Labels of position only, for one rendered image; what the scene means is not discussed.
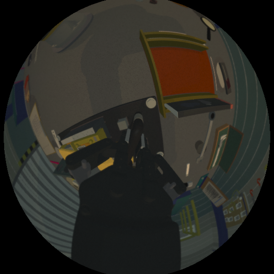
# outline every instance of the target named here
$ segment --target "gray floor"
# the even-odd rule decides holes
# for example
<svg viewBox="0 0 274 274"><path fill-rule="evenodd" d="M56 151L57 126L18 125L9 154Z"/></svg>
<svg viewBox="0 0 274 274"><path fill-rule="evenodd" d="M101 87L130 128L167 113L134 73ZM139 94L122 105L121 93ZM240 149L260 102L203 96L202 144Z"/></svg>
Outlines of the gray floor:
<svg viewBox="0 0 274 274"><path fill-rule="evenodd" d="M49 44L40 42L37 61L32 61L25 69L25 76L30 75L28 114L36 103L43 127L54 147L56 143L51 130L58 134L99 112L156 94L139 39L140 29L144 32L181 32L206 40L206 27L199 16L191 9L170 1L159 1L157 5L149 1L103 1L82 11L91 12L94 19L81 37L58 54L52 52ZM233 87L231 62L218 32L211 33L207 46L211 63L226 64ZM235 105L235 91L232 89L232 93L226 95L214 75L213 79L218 98ZM217 112L212 135L217 127L232 124L233 115L234 109ZM205 141L208 123L207 113L181 119L171 113L166 119L161 116L165 159L183 181L193 181L192 188L202 175L208 173L206 167L214 138L209 139L200 164L196 164L199 155L195 148L198 140ZM59 160L56 154L48 158ZM186 177L188 163L190 171ZM215 169L210 170L209 177Z"/></svg>

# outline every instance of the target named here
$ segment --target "gray cube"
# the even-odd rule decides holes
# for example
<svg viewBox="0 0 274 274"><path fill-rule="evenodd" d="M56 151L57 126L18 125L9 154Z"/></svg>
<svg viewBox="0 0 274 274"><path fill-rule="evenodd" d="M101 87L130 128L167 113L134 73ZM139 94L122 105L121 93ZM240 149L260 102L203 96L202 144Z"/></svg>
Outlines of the gray cube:
<svg viewBox="0 0 274 274"><path fill-rule="evenodd" d="M125 129L127 129L127 128L128 128L128 125L129 125L128 120L127 120L127 117L126 117L126 118L120 119L120 120L117 122L117 124L118 124L118 127L119 127L120 130L125 130Z"/></svg>

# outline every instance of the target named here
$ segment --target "magnifying glass handle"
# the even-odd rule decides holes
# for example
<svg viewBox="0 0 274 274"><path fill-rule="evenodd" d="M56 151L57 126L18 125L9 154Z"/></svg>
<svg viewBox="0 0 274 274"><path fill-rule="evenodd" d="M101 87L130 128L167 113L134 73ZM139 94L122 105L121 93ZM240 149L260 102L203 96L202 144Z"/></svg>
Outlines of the magnifying glass handle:
<svg viewBox="0 0 274 274"><path fill-rule="evenodd" d="M210 28L207 28L207 40L210 41L210 38L211 38Z"/></svg>

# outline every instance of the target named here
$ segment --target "orange mat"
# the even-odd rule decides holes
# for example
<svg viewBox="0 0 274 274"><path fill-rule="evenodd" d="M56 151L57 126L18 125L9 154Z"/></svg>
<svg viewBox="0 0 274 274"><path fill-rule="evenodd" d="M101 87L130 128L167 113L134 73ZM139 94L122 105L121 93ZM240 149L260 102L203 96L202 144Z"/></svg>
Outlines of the orange mat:
<svg viewBox="0 0 274 274"><path fill-rule="evenodd" d="M209 92L214 81L206 50L199 52L179 47L150 48L163 96Z"/></svg>

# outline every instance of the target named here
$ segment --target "magnifying glass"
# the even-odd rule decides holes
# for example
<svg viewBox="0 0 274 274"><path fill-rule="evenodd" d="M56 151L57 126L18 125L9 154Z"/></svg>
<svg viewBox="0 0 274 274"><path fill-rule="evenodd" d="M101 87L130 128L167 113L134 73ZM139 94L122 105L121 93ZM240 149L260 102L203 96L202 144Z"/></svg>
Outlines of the magnifying glass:
<svg viewBox="0 0 274 274"><path fill-rule="evenodd" d="M204 17L201 17L202 22L207 26L207 40L210 41L211 33L210 31L215 32L216 28Z"/></svg>

